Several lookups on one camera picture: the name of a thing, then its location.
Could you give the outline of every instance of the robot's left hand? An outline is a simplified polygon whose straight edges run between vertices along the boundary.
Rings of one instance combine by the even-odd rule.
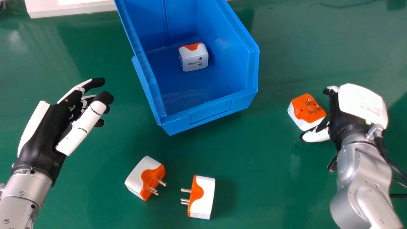
[[[104,78],[90,79],[73,87],[55,105],[40,101],[21,136],[13,171],[39,170],[54,184],[66,156],[94,126],[103,126],[100,117],[109,112],[113,96],[105,91],[83,95],[104,84]]]

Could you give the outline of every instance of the storage bin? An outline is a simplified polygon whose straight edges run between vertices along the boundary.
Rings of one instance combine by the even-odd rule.
[[[157,124],[173,135],[247,108],[259,49],[226,0],[115,0]],[[178,47],[203,42],[208,67],[182,71]]]

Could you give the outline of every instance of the adapter inside blue bin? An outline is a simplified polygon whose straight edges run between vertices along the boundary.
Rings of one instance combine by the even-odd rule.
[[[115,2],[155,119],[169,135],[250,105],[259,49],[226,0]],[[196,42],[208,49],[208,67],[184,72],[178,48]]]

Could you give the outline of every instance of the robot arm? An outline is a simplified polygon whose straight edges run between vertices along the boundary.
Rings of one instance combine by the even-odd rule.
[[[306,142],[331,139],[337,155],[337,193],[330,211],[340,228],[403,228],[389,198],[391,163],[383,154],[381,134],[387,111],[376,93],[353,84],[327,87],[329,122],[301,134]]]
[[[110,110],[113,96],[100,92],[82,97],[104,83],[104,78],[90,79],[55,105],[39,102],[21,136],[11,178],[0,184],[0,229],[32,229],[66,156],[94,126],[104,124],[100,117]]]

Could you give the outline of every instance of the bin bottom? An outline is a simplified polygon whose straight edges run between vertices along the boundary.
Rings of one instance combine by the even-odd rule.
[[[224,80],[213,56],[209,55],[208,67],[184,72],[179,62],[178,47],[199,42],[188,42],[146,53],[157,80],[167,115],[219,99],[234,93]]]

